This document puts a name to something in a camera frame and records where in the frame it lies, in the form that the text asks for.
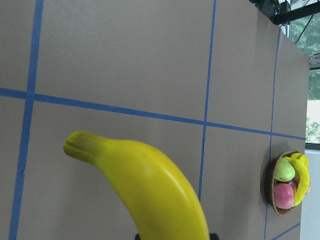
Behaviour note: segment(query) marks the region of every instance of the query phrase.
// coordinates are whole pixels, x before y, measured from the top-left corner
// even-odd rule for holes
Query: fruit basket
[[[275,180],[275,174],[276,169],[278,166],[278,163],[281,158],[283,157],[289,157],[290,155],[294,153],[299,153],[296,149],[285,151],[282,154],[280,154],[274,161],[272,161],[268,167],[267,173],[265,175],[265,195],[268,202],[271,204],[274,212],[278,216],[284,216],[287,213],[289,213],[294,207],[291,207],[289,209],[282,209],[276,206],[275,198],[274,198],[274,186],[276,183]]]

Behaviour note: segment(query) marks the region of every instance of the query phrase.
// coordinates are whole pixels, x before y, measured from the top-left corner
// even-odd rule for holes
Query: brown basket
[[[283,158],[285,156],[290,157],[291,154],[299,153],[296,149],[285,151],[282,154],[280,154],[274,161],[272,161],[268,167],[266,176],[265,176],[265,195],[266,199],[271,204],[273,210],[278,216],[284,216],[287,213],[289,213],[294,207],[291,207],[290,209],[282,209],[279,207],[276,207],[275,199],[274,199],[274,184],[275,184],[275,174],[276,174],[276,168],[278,166],[278,163],[280,161],[280,158]]]

